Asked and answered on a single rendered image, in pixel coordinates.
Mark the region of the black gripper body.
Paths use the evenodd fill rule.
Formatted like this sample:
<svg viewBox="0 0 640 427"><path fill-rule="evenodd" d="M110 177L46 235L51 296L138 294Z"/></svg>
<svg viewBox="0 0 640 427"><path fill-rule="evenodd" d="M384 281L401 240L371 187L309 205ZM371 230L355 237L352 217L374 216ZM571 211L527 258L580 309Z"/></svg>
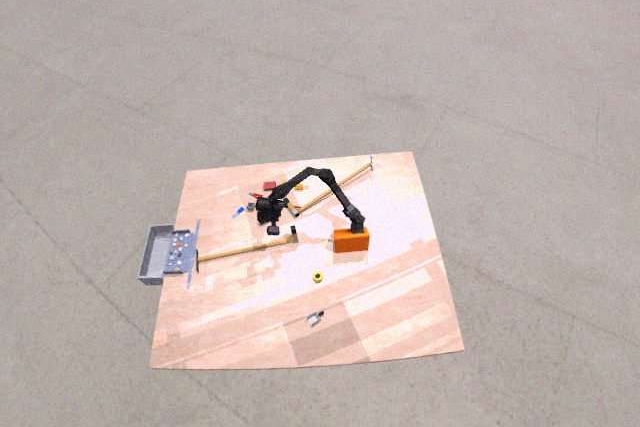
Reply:
<svg viewBox="0 0 640 427"><path fill-rule="evenodd" d="M271 226L267 226L267 234L272 236L278 236L280 234L279 227L276 226L276 222L279 222L279 217L281 217L281 213L279 215L274 215L269 210L269 222L271 222Z"/></svg>

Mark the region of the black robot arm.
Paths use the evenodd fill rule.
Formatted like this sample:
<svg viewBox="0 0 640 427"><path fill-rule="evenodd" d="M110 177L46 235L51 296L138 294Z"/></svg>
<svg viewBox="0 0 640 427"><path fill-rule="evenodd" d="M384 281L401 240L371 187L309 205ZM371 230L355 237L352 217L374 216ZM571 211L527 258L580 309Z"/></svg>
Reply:
<svg viewBox="0 0 640 427"><path fill-rule="evenodd" d="M366 218L361 214L360 210L355 207L343 193L339 185L336 183L335 176L331 169L316 169L306 167L303 171L291 178L289 181L280 184L272 189L272 193L267 197L258 196L256 202L257 221L259 223L269 223L269 210L274 215L279 215L283 208L288 208L287 201L277 200L283 199L292 188L308 178L310 175L318 176L325 184L327 184L337 199L342 204L345 217L351 221L351 233L365 234L364 222Z"/></svg>

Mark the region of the blue-handled scraper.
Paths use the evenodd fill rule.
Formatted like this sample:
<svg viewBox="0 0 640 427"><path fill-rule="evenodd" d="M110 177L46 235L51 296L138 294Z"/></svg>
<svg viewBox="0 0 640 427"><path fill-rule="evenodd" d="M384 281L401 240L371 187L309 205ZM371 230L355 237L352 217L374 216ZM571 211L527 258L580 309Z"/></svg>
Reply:
<svg viewBox="0 0 640 427"><path fill-rule="evenodd" d="M242 211L244 210L243 207L241 207L240 209L237 210L237 212L235 212L234 215L232 215L231 217L233 217L234 219L236 218L236 216L238 216Z"/></svg>

